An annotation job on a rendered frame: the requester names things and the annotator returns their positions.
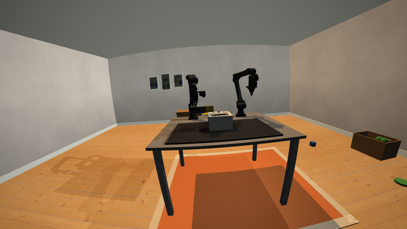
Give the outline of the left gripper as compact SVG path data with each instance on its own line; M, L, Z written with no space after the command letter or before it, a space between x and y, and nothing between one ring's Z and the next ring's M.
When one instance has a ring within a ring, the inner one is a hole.
M247 87L247 89L250 91L250 94L252 96L253 91L255 90L255 87Z

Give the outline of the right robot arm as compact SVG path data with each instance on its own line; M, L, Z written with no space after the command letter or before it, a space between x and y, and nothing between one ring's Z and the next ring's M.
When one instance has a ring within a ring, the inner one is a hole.
M198 98L198 93L200 93L199 95L201 97L205 97L205 91L197 91L196 84L198 82L198 78L195 75L187 75L186 80L189 82L189 90L191 89L190 92L193 92L194 98ZM189 104L189 112L191 112L191 103ZM198 119L198 116L190 113L189 119Z

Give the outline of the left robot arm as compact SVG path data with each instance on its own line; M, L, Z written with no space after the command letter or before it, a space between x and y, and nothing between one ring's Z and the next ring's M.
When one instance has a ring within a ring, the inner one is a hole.
M236 116L246 116L246 114L243 111L243 109L246 108L246 103L242 99L242 95L240 92L240 86L239 86L239 79L240 79L240 77L243 77L243 76L246 76L249 74L251 74L251 75L249 76L248 86L256 87L259 77L258 77L258 74L256 74L255 68L248 68L245 71L233 74L233 82L235 84L237 98L238 98L238 100L236 101L237 108L238 108L238 112L237 112Z

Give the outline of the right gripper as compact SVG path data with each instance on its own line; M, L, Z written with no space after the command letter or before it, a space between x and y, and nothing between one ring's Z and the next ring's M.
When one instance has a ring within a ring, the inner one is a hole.
M191 95L191 97L190 97L190 103L191 103L191 105L192 105L192 107L193 107L193 109L195 110L195 108L196 108L196 106L197 106L197 102L198 102L198 98L194 98L194 95L193 95L193 92L190 92L190 95ZM194 105L194 103L196 103L195 105ZM195 106L195 107L194 107Z

